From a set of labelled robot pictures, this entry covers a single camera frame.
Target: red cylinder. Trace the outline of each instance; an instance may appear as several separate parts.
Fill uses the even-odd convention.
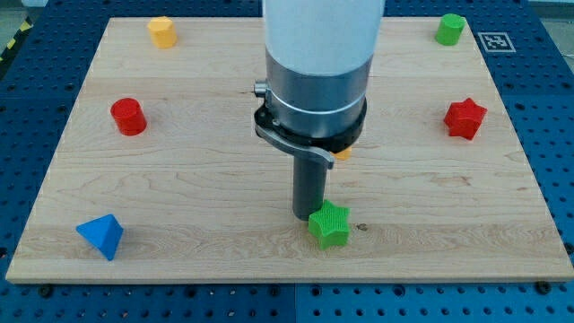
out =
[[[138,135],[147,127],[142,107],[136,99],[124,98],[116,101],[111,106],[111,115],[122,135]]]

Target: table surface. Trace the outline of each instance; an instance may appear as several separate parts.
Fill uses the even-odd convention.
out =
[[[14,283],[514,282],[568,280],[570,260],[468,27],[386,18],[370,110],[326,198],[351,207],[347,247],[318,249],[291,214],[291,158],[257,138],[265,76],[258,19],[175,19],[154,48],[148,19],[111,19],[7,274]],[[148,129],[109,114],[137,98]],[[452,101],[489,109],[449,137]],[[74,230],[107,213],[126,229],[107,262]],[[357,224],[364,223],[358,229]]]

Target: toy block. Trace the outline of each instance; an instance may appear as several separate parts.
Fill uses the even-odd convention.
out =
[[[157,48],[170,48],[178,41],[173,21],[168,17],[152,18],[147,24],[152,43]]]
[[[349,208],[325,200],[323,206],[309,216],[309,232],[317,237],[319,247],[345,246],[349,239]]]
[[[114,214],[108,214],[80,224],[75,229],[91,245],[97,248],[107,260],[112,260],[116,255],[117,245],[124,232]]]
[[[147,127],[142,107],[135,99],[124,98],[116,101],[110,112],[122,135],[138,135]]]
[[[447,13],[440,19],[439,29],[434,39],[441,45],[454,46],[465,28],[465,19],[458,14]]]
[[[448,135],[473,140],[486,112],[486,108],[474,103],[470,98],[451,103],[444,119],[448,126]]]
[[[349,146],[349,148],[347,148],[347,149],[345,149],[339,153],[332,153],[332,154],[337,160],[346,161],[349,158],[351,158],[351,150],[352,150],[352,148],[351,148],[351,146]]]

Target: blue pyramid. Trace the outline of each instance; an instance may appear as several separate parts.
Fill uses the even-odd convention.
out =
[[[108,260],[116,255],[117,245],[124,232],[114,214],[80,224],[75,229]]]

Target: blue pegboard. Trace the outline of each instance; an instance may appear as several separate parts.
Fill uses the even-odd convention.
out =
[[[387,16],[464,15],[562,238],[574,241],[574,76],[526,0],[387,0]],[[14,286],[4,279],[109,17],[260,16],[259,0],[51,0],[0,82],[0,322],[574,321],[574,284]]]

